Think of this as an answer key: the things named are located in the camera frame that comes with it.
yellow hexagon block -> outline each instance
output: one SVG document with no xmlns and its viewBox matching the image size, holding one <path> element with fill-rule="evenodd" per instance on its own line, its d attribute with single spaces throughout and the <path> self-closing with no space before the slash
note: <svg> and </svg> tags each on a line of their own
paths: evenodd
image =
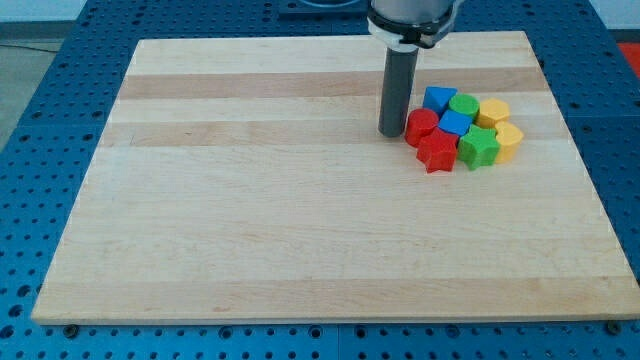
<svg viewBox="0 0 640 360">
<path fill-rule="evenodd" d="M 496 124 L 496 141 L 500 144 L 500 150 L 496 156 L 496 164 L 502 164 L 513 159 L 524 139 L 524 134 L 517 126 L 506 121 Z"/>
<path fill-rule="evenodd" d="M 509 120 L 509 104 L 498 99 L 487 99 L 480 103 L 475 124 L 483 129 L 492 129 L 497 123 Z"/>
</svg>

pile of colorful blocks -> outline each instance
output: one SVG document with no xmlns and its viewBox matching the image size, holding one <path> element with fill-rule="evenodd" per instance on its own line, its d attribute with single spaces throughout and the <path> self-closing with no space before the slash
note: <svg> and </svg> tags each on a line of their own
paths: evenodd
<svg viewBox="0 0 640 360">
<path fill-rule="evenodd" d="M 418 148 L 427 172 L 452 171 L 455 160 L 470 170 L 510 161 L 524 134 L 509 122 L 509 104 L 479 102 L 457 89 L 427 87 L 422 109 L 409 114 L 405 139 Z"/>
</svg>

wooden cutting board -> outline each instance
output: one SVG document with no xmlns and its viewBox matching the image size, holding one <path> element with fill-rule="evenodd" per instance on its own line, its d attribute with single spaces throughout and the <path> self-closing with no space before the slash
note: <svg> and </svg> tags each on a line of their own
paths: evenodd
<svg viewBox="0 0 640 360">
<path fill-rule="evenodd" d="M 427 85 L 510 103 L 513 162 L 426 175 L 376 130 L 368 36 L 144 40 L 41 324 L 631 318 L 640 290 L 522 32 L 455 33 Z"/>
</svg>

red star block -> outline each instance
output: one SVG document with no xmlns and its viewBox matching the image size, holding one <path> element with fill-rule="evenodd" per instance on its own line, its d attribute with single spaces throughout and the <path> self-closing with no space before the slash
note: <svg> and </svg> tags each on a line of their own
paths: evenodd
<svg viewBox="0 0 640 360">
<path fill-rule="evenodd" d="M 427 173 L 437 170 L 451 171 L 458 156 L 457 142 L 457 135 L 438 128 L 433 129 L 429 136 L 420 140 L 416 157 L 427 166 Z"/>
<path fill-rule="evenodd" d="M 429 109 L 416 109 L 409 114 L 407 132 L 404 139 L 413 147 L 418 147 L 420 139 L 431 134 L 438 127 L 438 114 Z"/>
</svg>

blue pegboard table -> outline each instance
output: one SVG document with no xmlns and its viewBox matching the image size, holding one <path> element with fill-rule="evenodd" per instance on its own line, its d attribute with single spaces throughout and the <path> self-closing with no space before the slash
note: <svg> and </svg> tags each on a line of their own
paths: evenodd
<svg viewBox="0 0 640 360">
<path fill-rule="evenodd" d="M 87 2 L 0 154 L 0 359 L 640 359 L 640 321 L 82 327 L 73 339 L 34 324 L 29 313 L 138 39 L 366 33 L 361 14 L 281 17 L 280 5 Z M 457 30 L 526 31 L 638 277 L 639 84 L 588 0 L 467 0 Z"/>
</svg>

